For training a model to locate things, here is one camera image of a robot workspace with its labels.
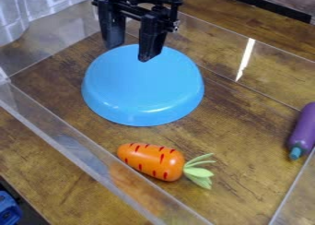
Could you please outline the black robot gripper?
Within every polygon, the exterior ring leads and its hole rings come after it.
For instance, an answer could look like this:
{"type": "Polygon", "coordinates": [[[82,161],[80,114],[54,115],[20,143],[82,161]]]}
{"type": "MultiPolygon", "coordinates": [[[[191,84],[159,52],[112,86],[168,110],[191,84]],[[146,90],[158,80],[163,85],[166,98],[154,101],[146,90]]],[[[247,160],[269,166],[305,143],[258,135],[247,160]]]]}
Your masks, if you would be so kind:
{"type": "Polygon", "coordinates": [[[176,20],[182,4],[182,0],[92,0],[92,5],[99,8],[106,48],[111,50],[124,43],[124,16],[136,20],[142,18],[138,59],[140,62],[147,62],[158,56],[163,51],[167,33],[179,28],[176,20]],[[162,18],[151,15],[150,12],[160,15],[162,18]]]}

